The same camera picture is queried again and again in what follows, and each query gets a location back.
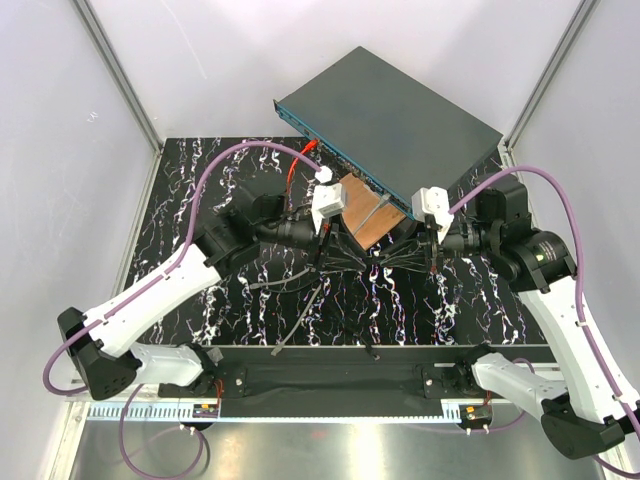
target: metal floor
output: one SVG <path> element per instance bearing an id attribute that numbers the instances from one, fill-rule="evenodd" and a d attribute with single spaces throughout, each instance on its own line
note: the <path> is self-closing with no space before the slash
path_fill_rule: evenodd
<path id="1" fill-rule="evenodd" d="M 497 425 L 516 415 L 496 405 Z M 127 450 L 166 429 L 166 423 L 127 423 Z M 138 478 L 122 463 L 117 423 L 86 424 L 72 479 Z M 453 425 L 431 428 L 455 430 Z M 417 425 L 218 424 L 206 430 L 208 460 L 187 478 L 206 480 L 366 479 L 403 480 L 595 480 L 601 470 L 590 459 L 570 461 L 528 418 L 505 433 L 435 434 Z M 172 432 L 133 457 L 153 475 L 171 476 L 189 465 L 197 441 Z"/>

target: black marble surface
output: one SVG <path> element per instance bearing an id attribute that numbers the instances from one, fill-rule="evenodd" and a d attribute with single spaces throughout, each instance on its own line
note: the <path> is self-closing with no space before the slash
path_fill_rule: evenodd
<path id="1" fill-rule="evenodd" d="M 166 260 L 182 244 L 190 200 L 206 164 L 239 138 L 169 139 L 164 148 L 141 234 L 129 269 L 127 286 Z M 302 138 L 269 138 L 301 150 Z M 346 174 L 328 154 L 311 156 L 338 177 Z M 239 182 L 265 171 L 286 175 L 292 159 L 268 149 L 242 151 L 214 171 L 203 194 L 200 215 L 226 205 Z M 451 202 L 470 190 L 474 179 L 500 168 L 497 152 L 452 189 Z M 316 184 L 304 164 L 296 170 L 292 203 L 311 200 Z M 375 254 L 384 247 L 372 247 Z M 149 329 L 144 343 L 203 345 L 273 345 L 284 338 L 311 297 L 314 285 L 297 293 L 250 290 L 254 282 L 274 281 L 298 273 L 305 259 L 299 251 L 263 246 L 261 258 L 211 287 Z M 292 281 L 287 288 L 311 278 Z M 435 274 L 372 267 L 322 279 L 322 290 L 291 344 L 381 345 L 545 343 L 535 321 L 507 284 L 483 258 L 448 261 Z"/>

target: red cable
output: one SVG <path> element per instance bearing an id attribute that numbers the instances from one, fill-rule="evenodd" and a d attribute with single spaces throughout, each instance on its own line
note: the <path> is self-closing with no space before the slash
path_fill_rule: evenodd
<path id="1" fill-rule="evenodd" d="M 224 392 L 224 383 L 222 382 L 221 378 L 216 379 L 215 382 L 213 382 L 213 384 L 216 387 L 216 394 L 218 395 L 218 409 L 220 408 L 220 400 L 222 399 L 222 392 Z"/>
<path id="2" fill-rule="evenodd" d="M 316 147 L 316 145 L 318 145 L 318 140 L 314 138 L 313 140 L 311 140 L 309 143 L 307 143 L 305 145 L 305 147 L 302 149 L 300 154 L 304 155 L 308 151 L 314 149 Z M 298 159 L 295 158 L 293 160 L 293 163 L 291 164 L 291 167 L 289 168 L 289 175 L 287 175 L 287 193 L 289 192 L 289 190 L 291 190 L 291 182 L 293 181 L 293 173 L 296 170 L 296 165 L 297 164 L 298 164 Z"/>

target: white wall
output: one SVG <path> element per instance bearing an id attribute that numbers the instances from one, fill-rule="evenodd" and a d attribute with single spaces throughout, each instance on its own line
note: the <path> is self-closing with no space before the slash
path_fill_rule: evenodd
<path id="1" fill-rule="evenodd" d="M 566 188 L 586 249 L 586 298 L 640 389 L 640 2 L 601 2 L 515 148 Z M 556 196 L 527 177 L 541 226 L 571 243 Z M 637 440 L 632 451 L 638 452 Z"/>
<path id="2" fill-rule="evenodd" d="M 0 2 L 0 65 L 0 476 L 23 480 L 61 407 L 56 317 L 110 296 L 152 152 L 68 0 Z"/>
<path id="3" fill-rule="evenodd" d="M 578 0 L 92 0 L 162 136 L 285 135 L 281 99 L 363 45 L 508 133 Z"/>

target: wooden block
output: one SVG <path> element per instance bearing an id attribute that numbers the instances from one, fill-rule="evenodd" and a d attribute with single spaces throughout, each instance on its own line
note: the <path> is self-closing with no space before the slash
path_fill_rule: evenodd
<path id="1" fill-rule="evenodd" d="M 342 213 L 342 218 L 347 228 L 353 232 L 375 208 L 380 197 L 351 173 L 343 177 L 340 183 L 347 190 L 347 209 Z M 375 245 L 404 218 L 404 213 L 393 205 L 387 204 L 374 213 L 358 230 L 356 240 L 366 250 Z"/>

